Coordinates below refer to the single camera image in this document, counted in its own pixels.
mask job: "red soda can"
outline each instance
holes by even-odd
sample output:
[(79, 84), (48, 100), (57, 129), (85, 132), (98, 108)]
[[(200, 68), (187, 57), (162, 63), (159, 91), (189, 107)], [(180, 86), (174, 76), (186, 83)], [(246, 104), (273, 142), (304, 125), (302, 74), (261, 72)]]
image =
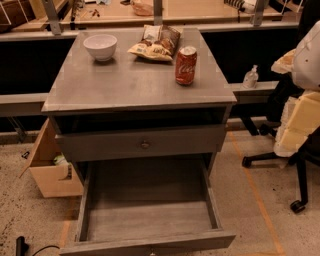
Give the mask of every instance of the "red soda can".
[(193, 46), (180, 48), (176, 60), (176, 81), (181, 85), (190, 85), (194, 79), (197, 63), (197, 49)]

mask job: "drawer pull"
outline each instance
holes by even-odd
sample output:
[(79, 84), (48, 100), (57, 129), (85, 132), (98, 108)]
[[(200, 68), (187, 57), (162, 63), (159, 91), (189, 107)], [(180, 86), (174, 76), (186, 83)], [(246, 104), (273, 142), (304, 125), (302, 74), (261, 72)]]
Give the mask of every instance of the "drawer pull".
[(148, 149), (150, 147), (150, 143), (146, 140), (142, 141), (141, 148)]

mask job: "floor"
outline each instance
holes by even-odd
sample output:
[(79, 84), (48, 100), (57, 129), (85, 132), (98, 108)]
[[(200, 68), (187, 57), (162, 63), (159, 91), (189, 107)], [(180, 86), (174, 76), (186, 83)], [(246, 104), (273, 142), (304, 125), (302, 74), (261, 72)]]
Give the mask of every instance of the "floor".
[[(72, 245), (80, 198), (44, 199), (30, 172), (21, 177), (25, 159), (37, 132), (24, 143), (14, 134), (0, 136), (0, 255), (15, 255), (16, 239), (25, 237), (26, 256), (45, 246)], [(318, 256), (320, 251), (320, 172), (308, 165), (309, 204), (296, 215), (289, 205), (299, 198), (294, 166), (286, 159), (241, 166), (242, 157), (272, 151), (269, 136), (251, 136), (246, 130), (229, 131), (217, 156), (210, 180), (220, 221), (235, 232), (229, 248), (180, 256)], [(36, 255), (59, 255), (47, 248)]]

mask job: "black cable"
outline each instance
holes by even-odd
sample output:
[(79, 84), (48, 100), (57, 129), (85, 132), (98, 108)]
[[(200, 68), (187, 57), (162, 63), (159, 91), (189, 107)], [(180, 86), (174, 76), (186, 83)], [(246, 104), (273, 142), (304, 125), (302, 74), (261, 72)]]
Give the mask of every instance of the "black cable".
[(240, 10), (238, 9), (238, 23), (240, 23)]
[(48, 249), (48, 248), (57, 248), (57, 249), (60, 249), (59, 246), (56, 246), (56, 245), (48, 245), (48, 246), (45, 246), (43, 248), (41, 248), (40, 250), (38, 250), (37, 252), (35, 252), (34, 254), (32, 254), (32, 256), (35, 256), (36, 254), (38, 254), (39, 252), (45, 250), (45, 249)]

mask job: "chair wheel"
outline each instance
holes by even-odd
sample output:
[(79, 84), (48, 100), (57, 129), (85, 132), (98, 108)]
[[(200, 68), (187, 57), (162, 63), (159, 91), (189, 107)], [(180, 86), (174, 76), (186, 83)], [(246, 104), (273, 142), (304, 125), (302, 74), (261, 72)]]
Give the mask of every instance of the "chair wheel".
[(270, 127), (266, 124), (262, 124), (259, 128), (259, 133), (262, 136), (268, 135), (270, 132)]
[(306, 207), (303, 203), (301, 203), (301, 201), (297, 200), (290, 205), (290, 208), (294, 213), (299, 213), (302, 212)]
[(248, 157), (245, 156), (245, 157), (242, 159), (242, 166), (249, 168), (249, 167), (251, 166), (251, 162), (252, 162), (252, 161), (251, 161)]

